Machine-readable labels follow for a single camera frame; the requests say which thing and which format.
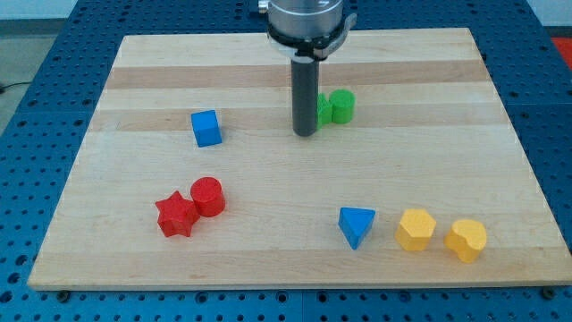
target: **blue pegboard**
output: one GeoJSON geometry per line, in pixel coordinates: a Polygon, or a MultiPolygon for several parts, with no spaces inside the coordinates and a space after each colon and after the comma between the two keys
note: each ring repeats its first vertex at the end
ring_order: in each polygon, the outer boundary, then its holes
{"type": "MultiPolygon", "coordinates": [[[[0,138],[0,321],[572,320],[572,288],[34,292],[33,261],[125,35],[260,32],[252,2],[79,0],[0,138]]],[[[572,83],[525,0],[349,0],[357,28],[469,27],[568,246],[572,83]]]]}

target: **wood grain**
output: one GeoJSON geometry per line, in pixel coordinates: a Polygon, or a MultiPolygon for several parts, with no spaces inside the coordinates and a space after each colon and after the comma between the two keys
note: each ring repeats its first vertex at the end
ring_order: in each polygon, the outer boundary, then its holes
{"type": "Polygon", "coordinates": [[[572,282],[568,248],[468,30],[352,32],[324,64],[321,90],[354,91],[355,119],[310,139],[292,133],[287,61],[264,39],[123,40],[30,286],[572,282]],[[223,144],[198,148],[189,114],[208,108],[217,110],[223,144]],[[221,180],[227,209],[200,219],[191,238],[165,239],[154,202],[174,190],[188,198],[205,175],[221,180]],[[359,250],[337,227],[340,207],[377,210],[359,250]],[[437,221],[424,252],[403,251],[393,239],[405,208],[426,208],[437,221]],[[442,243],[460,218],[479,220],[488,232],[470,265],[442,243]]]}

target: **yellow block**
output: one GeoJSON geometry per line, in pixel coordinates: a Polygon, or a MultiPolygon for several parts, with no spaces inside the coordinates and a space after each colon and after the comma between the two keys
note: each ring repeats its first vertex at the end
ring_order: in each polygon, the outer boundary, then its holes
{"type": "Polygon", "coordinates": [[[472,263],[486,245],[486,230],[480,222],[461,219],[453,223],[445,236],[445,246],[454,250],[458,258],[465,263],[472,263]]]}
{"type": "Polygon", "coordinates": [[[395,232],[395,240],[404,250],[424,250],[437,222],[425,209],[407,209],[395,232]]]}

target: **blue cube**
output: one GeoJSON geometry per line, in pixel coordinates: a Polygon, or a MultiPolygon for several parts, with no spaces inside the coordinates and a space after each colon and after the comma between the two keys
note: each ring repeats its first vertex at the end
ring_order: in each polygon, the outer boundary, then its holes
{"type": "Polygon", "coordinates": [[[223,143],[221,129],[218,127],[214,110],[193,113],[190,115],[195,139],[200,148],[223,143]]]}
{"type": "Polygon", "coordinates": [[[362,208],[342,208],[340,209],[340,220],[338,226],[348,240],[349,246],[356,250],[359,244],[372,229],[374,223],[375,210],[362,208]]]}

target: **blue triangular prism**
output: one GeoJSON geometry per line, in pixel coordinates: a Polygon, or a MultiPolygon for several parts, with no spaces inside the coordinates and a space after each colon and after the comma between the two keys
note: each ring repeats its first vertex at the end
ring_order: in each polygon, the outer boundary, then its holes
{"type": "Polygon", "coordinates": [[[364,240],[374,223],[375,210],[363,208],[340,209],[338,226],[348,240],[349,246],[356,250],[364,240]]]}

